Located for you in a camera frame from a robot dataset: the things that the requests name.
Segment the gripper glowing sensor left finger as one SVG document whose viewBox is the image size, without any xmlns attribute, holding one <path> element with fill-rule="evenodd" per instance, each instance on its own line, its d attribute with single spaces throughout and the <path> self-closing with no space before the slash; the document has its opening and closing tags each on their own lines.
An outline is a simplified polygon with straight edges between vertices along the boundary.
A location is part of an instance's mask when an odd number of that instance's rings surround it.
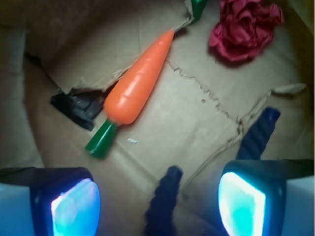
<svg viewBox="0 0 315 236">
<path fill-rule="evenodd" d="M 0 171 L 2 236 L 94 236 L 100 208 L 99 187 L 86 168 Z"/>
</svg>

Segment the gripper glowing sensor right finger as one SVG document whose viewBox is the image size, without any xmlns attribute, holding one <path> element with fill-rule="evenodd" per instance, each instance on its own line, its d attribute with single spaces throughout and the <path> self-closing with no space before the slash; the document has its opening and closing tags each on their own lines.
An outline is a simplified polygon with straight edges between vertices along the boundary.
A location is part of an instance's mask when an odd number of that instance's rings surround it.
<svg viewBox="0 0 315 236">
<path fill-rule="evenodd" d="M 314 161 L 234 160 L 218 188 L 222 224 L 230 236 L 313 236 Z"/>
</svg>

